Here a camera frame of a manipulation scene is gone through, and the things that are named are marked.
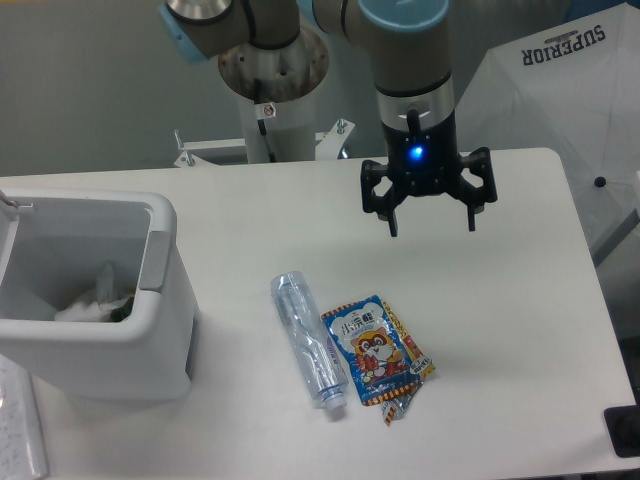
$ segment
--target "gray wall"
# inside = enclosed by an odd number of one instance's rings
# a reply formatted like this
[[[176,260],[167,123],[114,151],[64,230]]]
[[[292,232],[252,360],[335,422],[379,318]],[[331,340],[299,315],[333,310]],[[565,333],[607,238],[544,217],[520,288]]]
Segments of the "gray wall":
[[[0,176],[169,166],[175,128],[185,141],[241,136],[215,62],[182,61],[158,3],[0,3]],[[454,0],[457,98],[488,48],[557,25],[568,4]],[[347,118],[357,124],[354,155],[384,154],[367,59],[343,41],[327,43],[318,130]]]

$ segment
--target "white trash can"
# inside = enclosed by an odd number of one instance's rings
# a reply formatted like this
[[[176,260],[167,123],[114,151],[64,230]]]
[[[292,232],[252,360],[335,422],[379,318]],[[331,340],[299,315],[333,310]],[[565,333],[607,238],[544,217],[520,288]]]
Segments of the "white trash can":
[[[176,247],[176,213],[156,194],[4,189],[0,203],[0,354],[79,396],[184,397],[199,317]],[[118,323],[54,315],[111,263],[135,288]]]

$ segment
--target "clear water bottle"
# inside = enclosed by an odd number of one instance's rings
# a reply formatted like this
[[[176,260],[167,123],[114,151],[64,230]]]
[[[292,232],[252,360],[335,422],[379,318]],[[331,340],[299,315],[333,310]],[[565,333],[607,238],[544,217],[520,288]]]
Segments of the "clear water bottle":
[[[327,410],[344,407],[347,401],[342,387],[347,377],[302,273],[290,272],[274,278],[271,296],[311,398]]]

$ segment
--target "snack wrapper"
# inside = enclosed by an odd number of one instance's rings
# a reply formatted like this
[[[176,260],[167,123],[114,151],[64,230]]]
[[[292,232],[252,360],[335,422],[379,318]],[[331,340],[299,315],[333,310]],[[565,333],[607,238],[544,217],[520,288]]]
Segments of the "snack wrapper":
[[[349,363],[362,404],[391,402],[383,406],[385,418],[390,414],[388,423],[398,418],[397,412],[404,412],[403,405],[435,369],[431,359],[377,295],[327,312],[322,319]]]

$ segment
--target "blue led light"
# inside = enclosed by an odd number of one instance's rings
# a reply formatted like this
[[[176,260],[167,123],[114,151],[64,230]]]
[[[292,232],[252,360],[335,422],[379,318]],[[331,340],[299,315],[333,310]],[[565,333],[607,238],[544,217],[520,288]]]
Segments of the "blue led light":
[[[409,158],[414,162],[419,162],[424,158],[424,147],[413,147],[409,150]]]

